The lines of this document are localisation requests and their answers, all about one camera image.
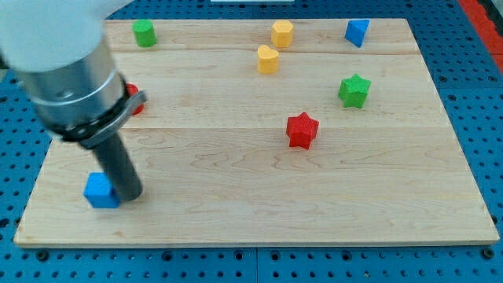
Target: yellow heart block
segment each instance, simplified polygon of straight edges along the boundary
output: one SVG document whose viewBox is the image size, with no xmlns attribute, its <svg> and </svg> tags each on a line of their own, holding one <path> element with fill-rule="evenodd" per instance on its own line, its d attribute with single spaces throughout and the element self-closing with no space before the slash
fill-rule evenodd
<svg viewBox="0 0 503 283">
<path fill-rule="evenodd" d="M 267 45 L 262 45 L 257 50 L 259 62 L 257 70 L 261 74 L 272 74 L 277 71 L 279 66 L 280 54 L 276 50 L 272 50 Z"/>
<path fill-rule="evenodd" d="M 276 47 L 289 47 L 293 41 L 293 24 L 289 20 L 275 21 L 271 28 L 270 41 Z"/>
</svg>

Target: green star block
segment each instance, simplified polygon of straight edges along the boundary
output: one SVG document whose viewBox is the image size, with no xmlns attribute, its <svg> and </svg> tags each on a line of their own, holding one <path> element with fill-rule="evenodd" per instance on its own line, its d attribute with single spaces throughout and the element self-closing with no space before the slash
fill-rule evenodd
<svg viewBox="0 0 503 283">
<path fill-rule="evenodd" d="M 362 108 L 370 88 L 370 81 L 354 74 L 350 79 L 343 79 L 339 88 L 339 98 L 344 101 L 344 108 Z"/>
</svg>

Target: wood grain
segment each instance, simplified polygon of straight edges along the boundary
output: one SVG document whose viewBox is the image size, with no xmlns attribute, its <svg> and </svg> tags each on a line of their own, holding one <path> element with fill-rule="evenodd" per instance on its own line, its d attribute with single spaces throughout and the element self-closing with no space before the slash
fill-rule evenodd
<svg viewBox="0 0 503 283">
<path fill-rule="evenodd" d="M 145 192 L 90 208 L 89 152 L 54 141 L 15 242 L 25 248 L 403 246 L 499 239 L 404 20 L 372 20 L 363 49 L 346 20 L 294 20 L 280 70 L 255 51 L 272 20 L 155 21 L 140 50 L 129 21 L 107 23 L 119 69 L 149 101 L 120 131 Z M 363 110 L 340 80 L 371 79 Z M 286 118 L 320 120 L 310 150 Z"/>
</svg>

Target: heart-shaped block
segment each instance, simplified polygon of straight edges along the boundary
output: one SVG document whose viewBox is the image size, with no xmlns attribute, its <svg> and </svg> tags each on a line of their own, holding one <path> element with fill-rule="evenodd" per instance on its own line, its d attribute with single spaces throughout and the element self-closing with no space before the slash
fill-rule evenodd
<svg viewBox="0 0 503 283">
<path fill-rule="evenodd" d="M 272 50 L 267 45 L 262 45 L 257 50 L 259 61 L 257 70 L 261 74 L 272 74 L 279 67 L 280 54 L 277 50 Z"/>
</svg>

